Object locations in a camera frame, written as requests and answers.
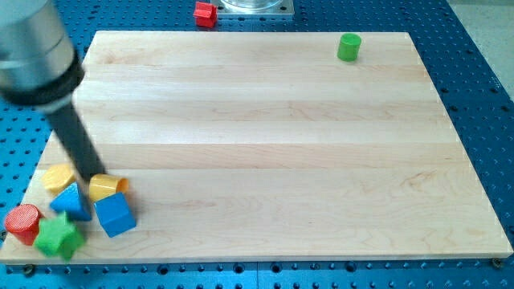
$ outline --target yellow block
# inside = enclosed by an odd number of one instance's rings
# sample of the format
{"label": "yellow block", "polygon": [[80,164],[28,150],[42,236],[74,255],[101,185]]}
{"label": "yellow block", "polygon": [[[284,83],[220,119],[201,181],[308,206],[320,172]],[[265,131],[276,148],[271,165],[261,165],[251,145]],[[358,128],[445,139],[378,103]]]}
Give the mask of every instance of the yellow block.
{"label": "yellow block", "polygon": [[129,180],[107,174],[97,174],[89,181],[89,199],[97,202],[115,193],[127,193]]}
{"label": "yellow block", "polygon": [[70,164],[52,165],[41,177],[45,189],[55,196],[74,181],[75,175]]}

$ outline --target green cylinder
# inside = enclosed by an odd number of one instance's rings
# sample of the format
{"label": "green cylinder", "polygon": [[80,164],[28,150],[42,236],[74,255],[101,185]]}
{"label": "green cylinder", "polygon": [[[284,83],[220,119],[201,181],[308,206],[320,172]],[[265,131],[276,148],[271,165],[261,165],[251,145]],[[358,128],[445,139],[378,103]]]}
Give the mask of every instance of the green cylinder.
{"label": "green cylinder", "polygon": [[359,54],[359,47],[361,46],[361,37],[354,33],[344,33],[339,42],[339,49],[337,50],[337,58],[343,61],[354,61]]}

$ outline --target red cylinder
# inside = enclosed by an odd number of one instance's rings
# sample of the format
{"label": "red cylinder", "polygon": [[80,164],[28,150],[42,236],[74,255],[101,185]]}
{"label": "red cylinder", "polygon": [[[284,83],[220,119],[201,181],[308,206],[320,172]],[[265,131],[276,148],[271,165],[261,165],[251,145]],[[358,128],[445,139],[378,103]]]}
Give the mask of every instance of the red cylinder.
{"label": "red cylinder", "polygon": [[12,209],[4,221],[6,230],[20,242],[32,246],[39,234],[39,219],[44,218],[38,208],[31,204],[23,204]]}

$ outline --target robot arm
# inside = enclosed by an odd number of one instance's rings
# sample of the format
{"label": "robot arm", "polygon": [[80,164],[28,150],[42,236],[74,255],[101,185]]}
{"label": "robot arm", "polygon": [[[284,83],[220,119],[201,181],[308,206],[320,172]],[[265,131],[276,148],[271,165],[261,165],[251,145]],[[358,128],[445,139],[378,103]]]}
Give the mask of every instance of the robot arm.
{"label": "robot arm", "polygon": [[43,112],[85,181],[105,173],[71,103],[84,70],[52,0],[0,7],[0,96]]}

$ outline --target red block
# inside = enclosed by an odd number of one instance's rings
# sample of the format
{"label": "red block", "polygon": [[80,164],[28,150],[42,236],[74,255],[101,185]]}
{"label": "red block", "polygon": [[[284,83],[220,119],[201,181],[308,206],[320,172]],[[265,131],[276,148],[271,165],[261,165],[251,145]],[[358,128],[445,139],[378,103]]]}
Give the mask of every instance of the red block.
{"label": "red block", "polygon": [[20,242],[32,246],[39,234],[39,219],[44,218],[34,205],[23,204],[12,209],[4,221],[6,230]]}
{"label": "red block", "polygon": [[204,2],[196,2],[193,13],[196,18],[196,25],[212,28],[218,20],[218,7]]}

